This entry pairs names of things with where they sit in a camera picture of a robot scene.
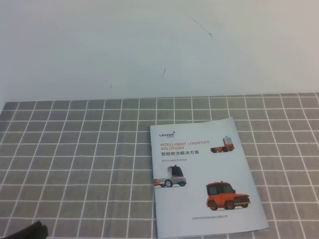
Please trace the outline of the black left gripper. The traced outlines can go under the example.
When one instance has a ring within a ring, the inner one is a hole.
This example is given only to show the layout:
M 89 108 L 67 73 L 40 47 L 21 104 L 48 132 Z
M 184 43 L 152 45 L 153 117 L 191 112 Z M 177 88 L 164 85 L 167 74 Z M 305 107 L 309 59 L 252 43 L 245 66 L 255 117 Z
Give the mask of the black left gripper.
M 46 239 L 47 237 L 48 227 L 43 225 L 41 221 L 37 221 L 27 228 L 6 236 L 3 239 Z

